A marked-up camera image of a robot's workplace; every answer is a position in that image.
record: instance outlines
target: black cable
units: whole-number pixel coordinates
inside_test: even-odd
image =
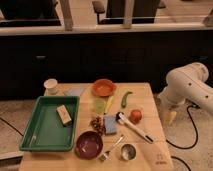
[[[172,146],[175,147],[175,148],[182,149],[182,150],[191,149],[191,148],[193,148],[193,147],[197,144],[197,142],[198,142],[198,131],[197,131],[197,127],[196,127],[196,125],[195,125],[195,123],[194,123],[194,120],[193,120],[193,118],[192,118],[192,116],[191,116],[191,114],[190,114],[190,111],[189,111],[190,108],[197,108],[197,106],[196,106],[196,105],[189,105],[189,106],[187,107],[187,109],[186,109],[186,110],[187,110],[187,113],[188,113],[188,115],[189,115],[189,118],[190,118],[191,121],[192,121],[193,127],[194,127],[194,129],[195,129],[195,134],[196,134],[195,142],[194,142],[192,145],[188,146],[188,147],[181,147],[181,146],[178,146],[178,145],[173,144],[171,141],[169,141],[169,140],[166,139],[166,142],[167,142],[167,143],[169,143],[170,145],[172,145]]]
[[[181,158],[176,157],[176,156],[171,156],[171,158],[172,158],[172,159],[176,159],[176,160],[182,162],[182,163],[187,167],[187,169],[188,169],[189,171],[191,171],[191,168],[189,167],[189,165],[188,165],[185,161],[183,161]]]
[[[23,134],[18,129],[16,129],[13,125],[11,125],[9,122],[7,122],[6,120],[4,120],[2,117],[0,117],[0,120],[2,120],[8,126],[10,126],[11,128],[13,128],[16,132],[18,132],[21,136],[23,136]]]

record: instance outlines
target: white container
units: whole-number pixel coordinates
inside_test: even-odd
[[[54,95],[58,92],[58,81],[56,79],[48,79],[44,82],[44,87],[46,88],[48,94]]]

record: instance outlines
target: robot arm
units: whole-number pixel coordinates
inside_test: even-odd
[[[163,107],[171,109],[189,99],[213,114],[213,88],[204,83],[208,76],[207,67],[201,63],[171,70],[166,76],[168,86],[158,96]]]

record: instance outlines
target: green tray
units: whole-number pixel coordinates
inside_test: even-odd
[[[63,126],[56,108],[65,105],[72,118],[70,126]],[[28,122],[21,151],[69,151],[72,149],[79,98],[75,96],[41,96],[37,99]]]

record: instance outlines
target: green pepper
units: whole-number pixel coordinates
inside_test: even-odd
[[[122,108],[125,108],[126,107],[126,105],[127,105],[127,96],[129,95],[129,94],[132,94],[133,92],[131,92],[131,91],[127,91],[125,94],[124,94],[124,96],[122,97],[122,101],[121,101],[121,107]]]

